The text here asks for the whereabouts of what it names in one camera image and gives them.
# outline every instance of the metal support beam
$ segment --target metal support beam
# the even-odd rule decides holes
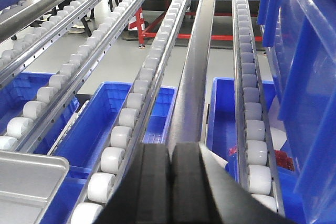
[[[201,140],[215,1],[199,0],[169,131],[170,153],[178,142]]]
[[[62,1],[64,0],[26,0],[20,11],[1,15],[0,44]]]

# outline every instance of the metal tray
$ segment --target metal tray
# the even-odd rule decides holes
[[[0,151],[0,224],[39,223],[68,171],[62,157]]]

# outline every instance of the red object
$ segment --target red object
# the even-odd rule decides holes
[[[293,159],[291,157],[288,157],[286,152],[283,151],[274,151],[274,152],[278,166],[288,170],[295,170]]]
[[[138,28],[138,38],[139,44],[144,45],[145,38],[154,38],[156,33],[152,30],[163,20],[166,12],[162,13],[158,18],[154,20],[144,31],[141,30],[141,22],[143,23],[143,19],[140,17],[140,13],[142,12],[141,7],[136,12],[135,16],[137,18],[136,26]],[[196,12],[186,12],[186,16],[195,16]],[[216,17],[231,17],[232,13],[215,13],[214,16]],[[251,17],[257,17],[257,14],[251,14]],[[178,39],[190,39],[190,34],[178,34]],[[211,35],[211,40],[222,40],[222,41],[232,41],[233,35]],[[261,36],[256,36],[255,41],[262,41],[263,38]]]

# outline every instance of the metal rail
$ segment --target metal rail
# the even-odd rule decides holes
[[[238,170],[239,170],[239,183],[245,189],[248,190],[248,174],[247,174],[247,159],[246,159],[246,136],[245,136],[245,120],[244,120],[244,101],[243,101],[243,84],[241,81],[242,68],[240,61],[240,48],[239,48],[239,32],[238,32],[238,14],[236,0],[232,0],[233,11],[233,29],[234,29],[234,71],[235,71],[235,118],[236,118],[236,131],[237,131],[237,156],[238,156]],[[249,6],[247,5],[247,13],[250,13]],[[254,61],[256,66],[256,75],[258,82],[258,89],[260,93],[260,104],[262,107],[262,121],[265,124],[265,142],[267,144],[268,158],[267,166],[270,168],[272,176],[271,193],[274,197],[278,213],[285,216],[285,210],[283,208],[282,193],[279,181],[279,175],[277,170],[277,163],[275,159],[275,153],[272,143],[270,125],[268,120],[268,112],[265,101],[265,93],[262,85],[258,55],[254,40],[253,27],[251,17],[248,15],[249,30],[251,34],[251,44],[254,52]]]
[[[97,47],[89,54],[82,67],[71,76],[67,84],[44,109],[42,115],[34,121],[32,128],[20,138],[16,151],[30,153],[35,150],[143,2],[144,0],[134,0],[125,10],[124,15],[118,18]]]
[[[64,0],[26,0],[19,12],[7,12],[0,19],[0,44],[31,24]]]
[[[178,142],[201,140],[215,2],[216,0],[199,0],[168,136],[171,154]]]
[[[165,70],[165,67],[167,65],[168,59],[170,57],[171,50],[173,49],[173,47],[175,45],[177,34],[178,34],[180,26],[182,24],[184,13],[187,9],[187,5],[188,5],[188,0],[183,0],[182,5],[180,7],[180,11],[179,11],[179,13],[176,17],[176,21],[173,25],[172,31],[169,34],[169,38],[168,38],[168,40],[165,44],[164,49],[162,49],[162,52],[161,52],[162,57],[160,59],[159,66],[158,66],[158,68],[155,72],[152,84],[151,84],[151,86],[148,90],[148,93],[146,95],[146,98],[144,100],[144,105],[142,106],[142,109],[141,109],[140,115],[139,115],[139,119],[138,119],[138,121],[137,121],[137,123],[134,127],[133,135],[132,135],[132,137],[131,137],[131,139],[128,143],[128,147],[127,147],[126,152],[125,152],[124,160],[119,167],[118,174],[116,176],[116,180],[114,181],[113,191],[115,191],[119,187],[119,185],[121,184],[122,179],[123,179],[124,175],[126,174],[128,168],[129,168],[129,165],[132,163],[132,160],[134,158],[133,153],[136,150],[137,144],[142,142],[142,139],[145,135],[145,129],[146,129],[146,126],[147,126],[148,121],[150,119],[150,115],[151,115],[152,109],[153,109],[154,104],[155,104],[156,96],[157,96],[157,94],[160,90],[164,70]],[[133,85],[129,90],[129,93],[132,93],[132,92],[133,92]],[[113,129],[113,127],[118,123],[118,121],[119,121],[119,114],[117,115],[111,129]],[[106,147],[109,146],[109,144],[110,144],[110,142],[109,142],[109,138],[108,138],[106,140],[106,142],[104,143],[104,146],[102,148],[101,153],[103,152],[103,150]],[[87,179],[87,182],[86,182],[86,184],[84,185],[84,187],[81,191],[81,194],[80,194],[80,196],[79,196],[79,198],[76,202],[76,205],[79,204],[80,202],[88,200],[88,197],[87,197],[88,182],[89,182],[92,174],[99,171],[99,169],[100,169],[100,159],[98,159],[96,161],[96,163],[95,163],[95,165],[94,165],[94,167],[93,167],[93,169],[90,173],[90,176]]]
[[[66,18],[62,19],[51,30],[47,31],[38,41],[24,50],[10,64],[0,70],[0,90],[8,85],[19,73],[26,69],[37,59],[48,47],[70,29],[75,22],[81,20],[88,10],[93,9],[101,0],[87,0],[78,6]]]

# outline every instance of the steel bar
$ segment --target steel bar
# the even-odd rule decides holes
[[[216,0],[199,0],[177,91],[168,145],[201,140],[206,72]]]

